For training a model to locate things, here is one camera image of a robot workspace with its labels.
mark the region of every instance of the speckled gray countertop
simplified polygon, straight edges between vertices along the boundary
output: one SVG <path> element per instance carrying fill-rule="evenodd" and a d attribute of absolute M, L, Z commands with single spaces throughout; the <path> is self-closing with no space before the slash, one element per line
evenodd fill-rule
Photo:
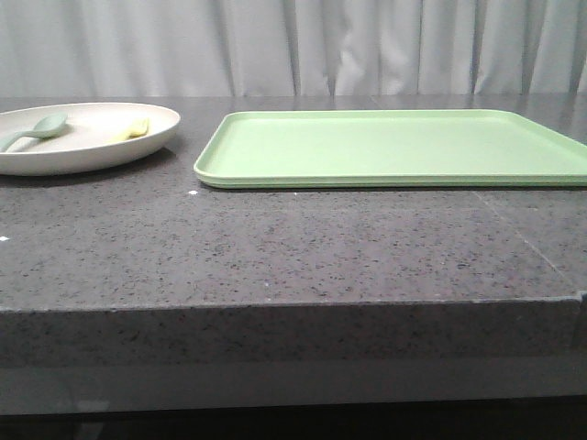
<path fill-rule="evenodd" d="M 587 142 L 587 96 L 101 99 L 165 105 L 148 158 L 0 176 L 0 367 L 533 356 L 587 347 L 587 190 L 223 191 L 241 110 L 500 108 Z M 0 101 L 0 111 L 88 99 Z"/>

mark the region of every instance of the curtain fold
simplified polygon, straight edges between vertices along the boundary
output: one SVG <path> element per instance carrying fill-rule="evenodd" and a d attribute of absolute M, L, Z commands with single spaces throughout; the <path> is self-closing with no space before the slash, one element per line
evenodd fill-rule
<path fill-rule="evenodd" d="M 2 0 L 0 96 L 587 93 L 587 0 Z"/>

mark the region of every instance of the light green tray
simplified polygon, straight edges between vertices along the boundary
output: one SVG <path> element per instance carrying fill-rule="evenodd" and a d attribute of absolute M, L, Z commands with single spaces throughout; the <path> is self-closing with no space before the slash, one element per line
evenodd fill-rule
<path fill-rule="evenodd" d="M 244 112 L 194 170 L 221 188 L 585 185 L 587 146 L 497 110 Z"/>

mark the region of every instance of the round plate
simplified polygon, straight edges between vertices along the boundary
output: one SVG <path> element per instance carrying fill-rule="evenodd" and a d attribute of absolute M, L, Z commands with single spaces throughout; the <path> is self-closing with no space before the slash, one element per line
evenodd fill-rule
<path fill-rule="evenodd" d="M 23 137 L 0 153 L 0 174 L 47 176 L 94 171 L 140 159 L 157 151 L 173 137 L 180 116 L 157 105 L 82 103 L 49 105 L 0 114 L 0 138 L 31 129 L 52 113 L 67 114 L 67 126 L 58 137 Z M 147 117 L 149 132 L 123 142 L 108 139 L 135 119 Z"/>

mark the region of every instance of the spoon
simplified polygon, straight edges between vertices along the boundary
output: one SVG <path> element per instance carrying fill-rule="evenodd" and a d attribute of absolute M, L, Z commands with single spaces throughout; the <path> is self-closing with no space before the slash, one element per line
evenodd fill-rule
<path fill-rule="evenodd" d="M 43 117 L 38 123 L 29 131 L 19 131 L 7 137 L 0 139 L 0 152 L 6 151 L 17 140 L 23 137 L 27 138 L 53 138 L 58 136 L 65 128 L 65 121 L 67 115 L 64 113 L 55 113 L 47 117 Z"/>

